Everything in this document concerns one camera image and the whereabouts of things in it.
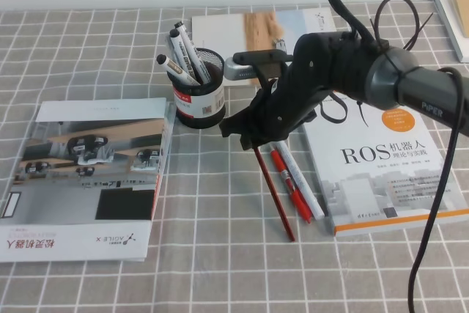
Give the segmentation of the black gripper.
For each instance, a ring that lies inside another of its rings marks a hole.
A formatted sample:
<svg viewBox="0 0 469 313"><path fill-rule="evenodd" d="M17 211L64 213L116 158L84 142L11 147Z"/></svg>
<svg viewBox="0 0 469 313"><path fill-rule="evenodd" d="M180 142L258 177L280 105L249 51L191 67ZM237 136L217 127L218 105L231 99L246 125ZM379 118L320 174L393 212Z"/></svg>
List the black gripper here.
<svg viewBox="0 0 469 313"><path fill-rule="evenodd" d="M250 150L288 137L318 104L314 70L290 67L276 81L274 92L264 90L251 106L224 118L219 128L224 138L240 135L242 149Z"/></svg>

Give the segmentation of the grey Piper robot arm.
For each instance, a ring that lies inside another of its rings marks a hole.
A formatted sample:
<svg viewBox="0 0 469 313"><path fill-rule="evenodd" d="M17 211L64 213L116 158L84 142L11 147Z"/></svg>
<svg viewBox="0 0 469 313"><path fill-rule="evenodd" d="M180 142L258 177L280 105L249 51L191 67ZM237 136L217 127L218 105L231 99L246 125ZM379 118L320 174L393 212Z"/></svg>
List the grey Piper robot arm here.
<svg viewBox="0 0 469 313"><path fill-rule="evenodd" d="M244 150L285 140L312 120L313 110L332 92L381 110L407 106L468 134L468 79L453 68L421 67L401 48L378 47L349 32L311 33L300 37L291 55L248 51L233 60L254 69L273 64L280 75L260 76L250 105L220 124L222 136L239 135Z"/></svg>

